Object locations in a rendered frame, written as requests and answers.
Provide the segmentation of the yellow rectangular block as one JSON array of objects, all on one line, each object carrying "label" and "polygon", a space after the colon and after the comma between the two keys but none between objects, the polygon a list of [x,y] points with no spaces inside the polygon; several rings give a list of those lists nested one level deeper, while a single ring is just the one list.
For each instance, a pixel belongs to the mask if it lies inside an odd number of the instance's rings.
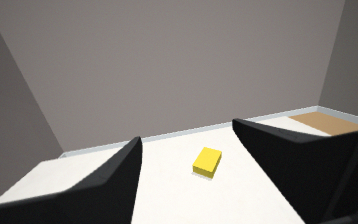
[{"label": "yellow rectangular block", "polygon": [[213,179],[222,158],[222,151],[204,147],[192,165],[193,172]]}]

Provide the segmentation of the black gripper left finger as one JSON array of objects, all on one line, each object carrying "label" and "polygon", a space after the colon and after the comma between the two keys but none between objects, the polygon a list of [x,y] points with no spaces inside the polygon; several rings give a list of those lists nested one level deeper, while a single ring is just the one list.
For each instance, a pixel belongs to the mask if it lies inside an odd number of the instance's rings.
[{"label": "black gripper left finger", "polygon": [[134,137],[66,190],[0,203],[0,224],[131,224],[142,156]]}]

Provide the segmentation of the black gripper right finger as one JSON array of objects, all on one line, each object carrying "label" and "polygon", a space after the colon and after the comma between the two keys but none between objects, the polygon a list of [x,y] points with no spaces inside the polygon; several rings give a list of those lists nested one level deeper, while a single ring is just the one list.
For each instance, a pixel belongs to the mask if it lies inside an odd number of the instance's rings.
[{"label": "black gripper right finger", "polygon": [[239,141],[305,224],[331,215],[357,162],[358,131],[319,136],[233,119]]}]

